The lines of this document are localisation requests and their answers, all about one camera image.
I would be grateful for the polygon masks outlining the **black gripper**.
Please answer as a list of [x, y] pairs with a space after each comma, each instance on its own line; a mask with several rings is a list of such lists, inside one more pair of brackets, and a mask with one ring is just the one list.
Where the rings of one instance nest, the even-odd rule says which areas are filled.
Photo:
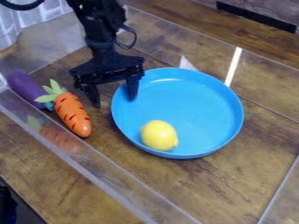
[[96, 42], [86, 39], [92, 58], [69, 70], [74, 88], [82, 89], [90, 104], [100, 107], [100, 95], [96, 85], [125, 80], [129, 100], [137, 97], [138, 81], [144, 76], [144, 58], [120, 54], [114, 40]]

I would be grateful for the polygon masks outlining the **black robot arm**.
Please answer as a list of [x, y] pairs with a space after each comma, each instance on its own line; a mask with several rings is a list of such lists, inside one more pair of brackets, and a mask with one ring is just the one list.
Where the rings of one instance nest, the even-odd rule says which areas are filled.
[[117, 0], [66, 0], [85, 32], [85, 44], [90, 50], [89, 61], [69, 70], [73, 87], [82, 90], [92, 106], [100, 107], [97, 84], [125, 80], [128, 99], [137, 96], [138, 81], [144, 76], [144, 58], [120, 54], [114, 45], [130, 49], [129, 45], [117, 42], [120, 29], [136, 36], [132, 28], [124, 25], [125, 10]]

